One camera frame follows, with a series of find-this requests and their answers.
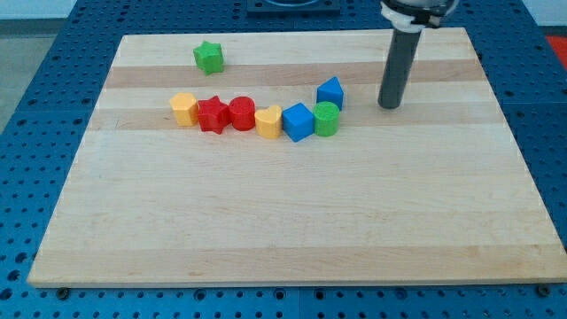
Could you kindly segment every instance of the blue pegboard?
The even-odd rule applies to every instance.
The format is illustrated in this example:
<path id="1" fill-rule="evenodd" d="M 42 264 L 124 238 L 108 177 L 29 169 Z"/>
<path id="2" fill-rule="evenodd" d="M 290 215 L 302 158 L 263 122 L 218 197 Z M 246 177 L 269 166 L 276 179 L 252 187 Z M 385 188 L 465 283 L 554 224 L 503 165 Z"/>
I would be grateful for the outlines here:
<path id="1" fill-rule="evenodd" d="M 390 27 L 377 0 L 341 4 L 339 15 L 247 17 L 245 0 L 79 0 L 0 136 L 0 318 L 567 317 L 567 284 L 71 290 L 59 300 L 25 283 L 123 35 Z M 567 244 L 566 73 L 520 0 L 462 1 L 447 24 L 466 27 Z"/>

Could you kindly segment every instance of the colorful block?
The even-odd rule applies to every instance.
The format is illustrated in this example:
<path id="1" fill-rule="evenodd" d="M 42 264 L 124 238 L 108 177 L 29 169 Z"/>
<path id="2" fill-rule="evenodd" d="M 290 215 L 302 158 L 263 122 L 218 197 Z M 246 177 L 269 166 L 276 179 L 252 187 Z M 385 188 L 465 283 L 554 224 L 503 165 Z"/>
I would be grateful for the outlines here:
<path id="1" fill-rule="evenodd" d="M 315 118 L 303 103 L 283 111 L 282 118 L 283 130 L 293 142 L 298 142 L 315 132 Z"/>
<path id="2" fill-rule="evenodd" d="M 193 126 L 198 123 L 198 103 L 190 93 L 177 93 L 169 100 L 179 126 Z"/>
<path id="3" fill-rule="evenodd" d="M 337 76 L 333 76 L 325 83 L 317 88 L 317 103 L 319 102 L 332 102 L 338 106 L 338 110 L 343 110 L 343 98 L 345 92 L 340 87 L 340 82 Z"/>
<path id="4" fill-rule="evenodd" d="M 229 103 L 230 121 L 232 126 L 241 131 L 254 127 L 256 106 L 249 97 L 235 97 Z"/>
<path id="5" fill-rule="evenodd" d="M 197 67 L 205 72 L 206 75 L 224 71 L 224 58 L 220 43 L 209 43 L 203 41 L 201 45 L 193 49 L 195 63 Z"/>
<path id="6" fill-rule="evenodd" d="M 198 122 L 203 132 L 213 131 L 221 134 L 224 127 L 230 124 L 229 106 L 219 97 L 198 101 Z"/>
<path id="7" fill-rule="evenodd" d="M 333 136 L 338 131 L 338 106 L 332 102 L 319 102 L 313 109 L 315 133 L 318 136 Z"/>
<path id="8" fill-rule="evenodd" d="M 282 134 L 282 107 L 272 105 L 254 114 L 256 131 L 262 137 L 276 139 Z"/>

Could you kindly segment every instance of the wooden table surface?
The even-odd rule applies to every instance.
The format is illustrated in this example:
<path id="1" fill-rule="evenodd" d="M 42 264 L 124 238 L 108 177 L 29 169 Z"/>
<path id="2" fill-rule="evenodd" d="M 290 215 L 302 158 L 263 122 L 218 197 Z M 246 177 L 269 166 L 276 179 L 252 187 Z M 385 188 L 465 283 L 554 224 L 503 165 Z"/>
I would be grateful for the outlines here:
<path id="1" fill-rule="evenodd" d="M 567 255 L 462 28 L 426 30 L 402 106 L 377 106 L 390 30 L 127 35 L 28 281 L 37 287 L 497 284 L 567 279 Z M 221 43 L 225 72 L 192 49 Z M 315 103 L 293 143 L 179 128 L 175 93 Z"/>

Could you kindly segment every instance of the black cylindrical rod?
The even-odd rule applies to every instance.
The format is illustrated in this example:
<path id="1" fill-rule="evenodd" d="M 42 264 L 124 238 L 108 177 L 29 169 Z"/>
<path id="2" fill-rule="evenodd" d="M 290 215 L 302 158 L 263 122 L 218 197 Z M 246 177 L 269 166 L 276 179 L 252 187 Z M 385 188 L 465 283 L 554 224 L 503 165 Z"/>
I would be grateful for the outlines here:
<path id="1" fill-rule="evenodd" d="M 378 103 L 383 108 L 394 109 L 400 106 L 420 35 L 421 32 L 407 33 L 398 29 L 393 30 L 388 61 L 378 96 Z"/>

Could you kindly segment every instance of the blue block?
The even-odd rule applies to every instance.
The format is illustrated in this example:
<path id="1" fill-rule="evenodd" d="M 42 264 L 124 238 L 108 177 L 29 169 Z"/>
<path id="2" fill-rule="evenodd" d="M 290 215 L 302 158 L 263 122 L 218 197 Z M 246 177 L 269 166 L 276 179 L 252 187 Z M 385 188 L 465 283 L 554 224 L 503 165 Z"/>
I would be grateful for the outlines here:
<path id="1" fill-rule="evenodd" d="M 340 87 L 340 82 L 337 76 L 333 76 L 325 83 L 317 88 L 317 103 L 319 102 L 332 102 L 338 106 L 338 110 L 343 110 L 343 97 L 345 92 Z"/>
<path id="2" fill-rule="evenodd" d="M 315 117 L 303 103 L 282 112 L 283 130 L 293 142 L 298 142 L 315 132 Z"/>

